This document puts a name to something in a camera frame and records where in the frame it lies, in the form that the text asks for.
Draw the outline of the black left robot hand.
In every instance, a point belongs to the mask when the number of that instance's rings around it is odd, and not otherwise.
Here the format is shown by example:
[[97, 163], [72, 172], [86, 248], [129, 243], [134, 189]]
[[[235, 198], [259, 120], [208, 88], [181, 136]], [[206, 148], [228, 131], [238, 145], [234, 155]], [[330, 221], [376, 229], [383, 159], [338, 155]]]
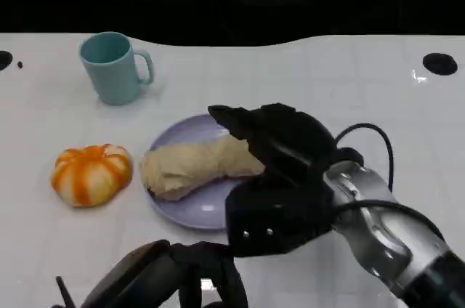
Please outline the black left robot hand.
[[202, 307], [202, 279], [220, 300], [209, 307], [247, 307], [248, 299], [226, 245], [147, 243], [120, 260], [97, 284], [83, 307], [159, 307], [174, 293], [181, 307]]

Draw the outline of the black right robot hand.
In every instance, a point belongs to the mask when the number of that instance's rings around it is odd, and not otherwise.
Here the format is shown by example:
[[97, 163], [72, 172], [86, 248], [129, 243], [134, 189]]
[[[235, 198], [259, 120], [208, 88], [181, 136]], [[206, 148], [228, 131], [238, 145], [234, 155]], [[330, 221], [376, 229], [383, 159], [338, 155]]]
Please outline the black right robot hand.
[[299, 186], [314, 165], [336, 151], [332, 134], [316, 118], [281, 103], [254, 110], [226, 105], [208, 107], [210, 116], [236, 139], [265, 170]]

